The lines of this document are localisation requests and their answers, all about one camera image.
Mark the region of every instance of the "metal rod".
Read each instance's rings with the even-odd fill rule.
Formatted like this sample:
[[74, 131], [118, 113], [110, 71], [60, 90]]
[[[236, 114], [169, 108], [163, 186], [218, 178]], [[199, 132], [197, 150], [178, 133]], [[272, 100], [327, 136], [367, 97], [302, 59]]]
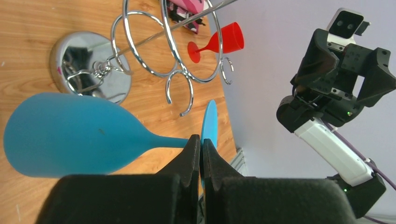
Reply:
[[[204, 11], [198, 13], [198, 14], [195, 14], [195, 15], [193, 15], [193, 16], [191, 16], [191, 17], [189, 17], [189, 18], [187, 18], [187, 19], [185, 19], [185, 20], [183, 20], [183, 21], [177, 23], [176, 25], [172, 26], [172, 27], [170, 28], [170, 30], [175, 30], [175, 29], [177, 29], [177, 28], [180, 28], [180, 27], [182, 27], [182, 26], [184, 26], [184, 25], [186, 25], [186, 24], [188, 24], [188, 23], [190, 23], [190, 22], [193, 22], [193, 21], [195, 21], [195, 20], [197, 20], [197, 19], [199, 19], [199, 18], [201, 18], [201, 17], [204, 17], [204, 16], [208, 15], [209, 13], [211, 13], [211, 12], [213, 12], [213, 11], [216, 11], [216, 10], [218, 10], [218, 9], [221, 9], [222, 7], [225, 7], [225, 6], [231, 4], [231, 3], [235, 2], [235, 1], [237, 1], [237, 0], [225, 0], [225, 1], [223, 1], [223, 2], [221, 2], [221, 3], [219, 3], [219, 4], [217, 4], [217, 5], [215, 5], [215, 6], [213, 6], [213, 7], [210, 7], [210, 8], [208, 8], [208, 9], [206, 9], [206, 10], [204, 10]], [[154, 35], [152, 35], [151, 37], [148, 37], [148, 38], [146, 38], [146, 39], [144, 39], [144, 40], [138, 42], [137, 44], [135, 44], [135, 46], [136, 46], [136, 47], [139, 47], [139, 46], [141, 46], [141, 45], [143, 45], [143, 44], [145, 44], [145, 43], [148, 43], [148, 42], [150, 42], [150, 41], [152, 41], [152, 40], [155, 40], [155, 39], [157, 39], [158, 37], [161, 37], [161, 36], [163, 36], [163, 35], [165, 35], [165, 31], [161, 31], [161, 32], [159, 32], [159, 33], [157, 33], [157, 34], [154, 34]], [[118, 55], [119, 55], [119, 56], [120, 56], [120, 55], [123, 55], [123, 54], [127, 53], [127, 52], [130, 51], [130, 50], [131, 50], [130, 48], [123, 49], [123, 50], [121, 50], [121, 51], [118, 52]], [[108, 61], [113, 60], [114, 58], [115, 58], [115, 56], [111, 56], [111, 57], [108, 58]]]

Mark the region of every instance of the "white wall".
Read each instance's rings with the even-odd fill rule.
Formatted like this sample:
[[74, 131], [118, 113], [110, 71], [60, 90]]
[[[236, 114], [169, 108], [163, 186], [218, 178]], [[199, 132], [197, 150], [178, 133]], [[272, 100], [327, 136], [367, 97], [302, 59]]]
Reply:
[[[224, 85], [224, 91], [234, 138], [244, 150], [250, 175], [324, 178], [336, 174], [278, 123], [276, 110], [281, 99], [291, 94], [289, 81], [313, 31], [325, 29], [340, 7], [360, 11], [372, 22], [364, 36], [355, 39], [359, 45], [393, 52], [389, 69], [396, 74], [394, 0], [239, 0], [218, 11], [221, 26], [237, 21], [245, 36], [245, 49], [229, 54], [236, 71], [227, 72], [233, 84]], [[396, 91], [339, 130], [394, 181], [395, 109]], [[371, 213], [396, 216], [396, 193], [389, 185]]]

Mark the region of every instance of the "wooden table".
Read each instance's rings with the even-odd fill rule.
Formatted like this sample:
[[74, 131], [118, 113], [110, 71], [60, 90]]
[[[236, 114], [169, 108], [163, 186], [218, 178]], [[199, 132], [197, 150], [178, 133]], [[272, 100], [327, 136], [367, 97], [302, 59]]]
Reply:
[[[121, 14], [121, 0], [0, 0], [0, 136], [13, 110], [26, 98], [40, 92], [57, 92], [49, 73], [49, 54], [53, 44], [63, 35], [89, 30], [110, 36], [110, 26]], [[158, 0], [131, 0], [130, 10], [148, 11], [160, 16]], [[136, 41], [161, 31], [148, 17], [131, 17], [132, 35]], [[194, 64], [186, 46], [195, 41], [205, 46], [210, 38], [209, 27], [199, 35], [184, 28], [173, 32], [187, 66], [198, 77], [208, 77], [215, 68], [215, 55], [203, 53], [201, 63]], [[117, 28], [117, 42], [126, 48], [122, 23]], [[167, 72], [174, 59], [165, 37], [139, 47], [142, 58], [152, 68]], [[165, 99], [165, 79], [146, 72], [127, 53], [134, 70], [132, 89], [121, 104], [150, 131], [171, 137], [189, 138], [200, 133], [206, 104], [215, 99], [219, 112], [219, 153], [227, 161], [235, 155], [235, 145], [228, 119], [220, 77], [208, 84], [194, 83], [194, 106], [185, 117], [179, 117], [188, 101], [188, 87], [183, 76], [172, 80], [173, 104]], [[118, 171], [118, 174], [155, 173], [171, 161], [181, 149], [157, 148]], [[57, 179], [31, 178], [17, 173], [0, 150], [0, 223], [33, 223], [41, 205]]]

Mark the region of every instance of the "wine glass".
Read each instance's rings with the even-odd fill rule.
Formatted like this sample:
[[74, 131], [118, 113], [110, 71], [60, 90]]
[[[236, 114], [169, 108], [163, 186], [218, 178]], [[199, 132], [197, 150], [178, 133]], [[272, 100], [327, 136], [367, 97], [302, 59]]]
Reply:
[[[245, 41], [243, 39], [243, 33], [237, 22], [233, 22], [223, 28], [221, 28], [221, 34], [223, 35], [223, 53], [231, 53], [237, 50], [241, 50], [245, 47]], [[209, 43], [199, 49], [196, 43], [189, 42], [187, 45], [188, 55], [191, 60], [195, 63], [199, 63], [201, 60], [201, 51], [211, 50], [215, 53], [219, 52], [219, 37], [216, 32], [210, 38]]]

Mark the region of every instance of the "chrome base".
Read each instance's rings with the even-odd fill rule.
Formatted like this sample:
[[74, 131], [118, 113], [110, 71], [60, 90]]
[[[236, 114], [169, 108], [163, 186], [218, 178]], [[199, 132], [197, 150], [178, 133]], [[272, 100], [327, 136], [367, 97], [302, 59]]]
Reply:
[[[52, 78], [63, 93], [88, 95], [120, 104], [127, 97], [132, 78], [113, 60], [110, 41], [92, 32], [76, 32], [59, 40], [52, 49], [49, 65]], [[129, 69], [125, 56], [119, 56]]]

